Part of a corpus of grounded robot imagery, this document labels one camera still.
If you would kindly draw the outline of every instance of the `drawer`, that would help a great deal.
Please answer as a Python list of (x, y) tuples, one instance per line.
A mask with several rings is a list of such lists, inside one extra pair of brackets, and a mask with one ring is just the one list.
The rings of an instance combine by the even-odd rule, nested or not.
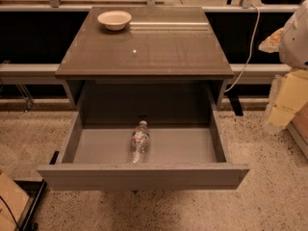
[[(145, 119), (150, 145), (128, 162)], [(57, 163), (38, 172), (54, 190), (236, 189), (249, 169), (234, 165), (203, 82), (108, 84), (87, 81)]]

